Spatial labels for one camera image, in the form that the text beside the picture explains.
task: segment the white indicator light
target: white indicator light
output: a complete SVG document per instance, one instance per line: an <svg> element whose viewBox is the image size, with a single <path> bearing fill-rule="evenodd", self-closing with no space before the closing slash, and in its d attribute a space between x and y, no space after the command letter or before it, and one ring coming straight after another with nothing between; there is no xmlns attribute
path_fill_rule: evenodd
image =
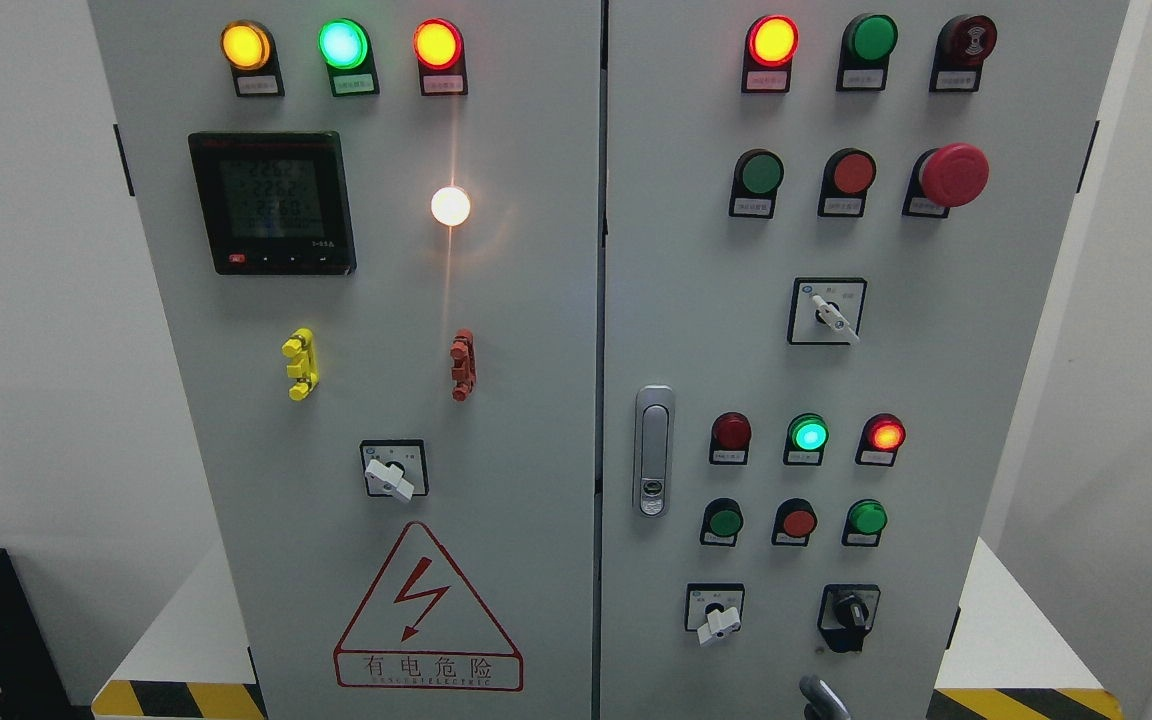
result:
<svg viewBox="0 0 1152 720"><path fill-rule="evenodd" d="M444 190L434 192L433 200L429 202L429 209L438 222L454 228L470 217L470 196L460 187L449 184Z"/></svg>

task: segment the lightning bolt symbol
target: lightning bolt symbol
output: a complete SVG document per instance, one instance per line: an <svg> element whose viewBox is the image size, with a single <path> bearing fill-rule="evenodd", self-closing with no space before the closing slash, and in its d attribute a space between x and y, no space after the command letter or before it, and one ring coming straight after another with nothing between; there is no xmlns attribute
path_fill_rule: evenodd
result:
<svg viewBox="0 0 1152 720"><path fill-rule="evenodd" d="M410 589L412 589L412 585L419 582L420 576L425 574L425 570L429 570L430 564L433 564L433 560L430 560L429 558L420 558L420 561L416 562L416 568L412 568L412 574L408 575L407 583L403 583L403 589L401 589L401 591L397 591L397 597L394 598L394 605L397 605L399 602L407 602L408 600L417 600L417 598L422 597L431 598L429 605L425 606L425 611L420 613L420 617L417 617L415 623L411 623L410 626L403 628L402 642L407 642L408 638L411 638L412 635L416 635L417 632L420 631L416 629L416 626L419 626L420 621L424 620L426 615L429 615L429 612L434 609L434 606L438 605L438 601L444 599L444 594L447 594L447 591L450 588L450 585L444 585L442 588L431 589L431 591L412 593L412 594L407 593L407 591L410 591Z"/></svg>

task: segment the warning sign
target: warning sign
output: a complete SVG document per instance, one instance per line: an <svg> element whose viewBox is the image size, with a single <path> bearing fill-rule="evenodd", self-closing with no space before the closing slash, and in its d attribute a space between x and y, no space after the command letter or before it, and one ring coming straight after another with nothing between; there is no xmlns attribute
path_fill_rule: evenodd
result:
<svg viewBox="0 0 1152 720"><path fill-rule="evenodd" d="M424 523L407 523L333 653L342 688L522 689L522 653Z"/></svg>

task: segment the electrical control cabinet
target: electrical control cabinet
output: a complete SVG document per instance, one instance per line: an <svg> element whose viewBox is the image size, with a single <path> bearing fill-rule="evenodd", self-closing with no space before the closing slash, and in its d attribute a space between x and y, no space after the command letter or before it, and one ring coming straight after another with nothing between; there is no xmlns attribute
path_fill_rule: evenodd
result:
<svg viewBox="0 0 1152 720"><path fill-rule="evenodd" d="M270 715L586 719L598 1L90 5Z"/></svg>
<svg viewBox="0 0 1152 720"><path fill-rule="evenodd" d="M604 720L924 717L1124 12L609 3Z"/></svg>
<svg viewBox="0 0 1152 720"><path fill-rule="evenodd" d="M90 5L271 717L923 717L1126 0Z"/></svg>

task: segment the gray metal panel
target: gray metal panel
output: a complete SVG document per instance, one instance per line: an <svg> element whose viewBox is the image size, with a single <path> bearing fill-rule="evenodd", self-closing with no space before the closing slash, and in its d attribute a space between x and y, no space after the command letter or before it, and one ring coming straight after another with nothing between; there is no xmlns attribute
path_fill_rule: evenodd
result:
<svg viewBox="0 0 1152 720"><path fill-rule="evenodd" d="M835 92L847 22L900 25L887 90ZM799 717L796 683L823 676L861 719L914 720L972 556L998 455L1124 1L831 3L613 1L608 63L607 344L602 507L602 717ZM741 44L767 13L797 20L786 96L741 96ZM978 94L930 94L946 20L986 13L1000 44ZM980 199L947 220L901 217L914 161L947 142L987 152ZM872 152L863 219L818 219L832 152ZM732 167L753 147L786 162L776 218L727 217ZM796 276L869 280L863 342L789 346ZM670 507L631 497L634 397L676 392ZM723 411L755 427L748 467L707 462ZM820 468L781 464L788 423L814 411L832 438ZM895 468L854 464L861 427L909 427ZM741 502L735 548L702 547L705 503ZM773 547L776 507L814 503L809 547ZM873 497L890 524L877 548L841 547L847 507ZM682 629L685 584L744 583L741 632L714 647ZM876 583L882 609L859 655L821 651L828 583Z"/></svg>
<svg viewBox="0 0 1152 720"><path fill-rule="evenodd" d="M588 717L599 3L91 9L271 715ZM342 15L370 32L379 96L329 96L316 33ZM467 97L417 90L411 37L429 17L467 38ZM234 18L274 33L283 99L234 97L218 47ZM339 131L357 273L212 272L185 146L202 129ZM452 179L473 214L449 242L429 200ZM300 325L323 381L294 404L279 346ZM479 386L456 404L448 347L462 325ZM358 442L379 438L425 439L429 497L365 495ZM433 529L517 644L524 692L338 687L333 647L408 520ZM447 650L482 626L449 620Z"/></svg>

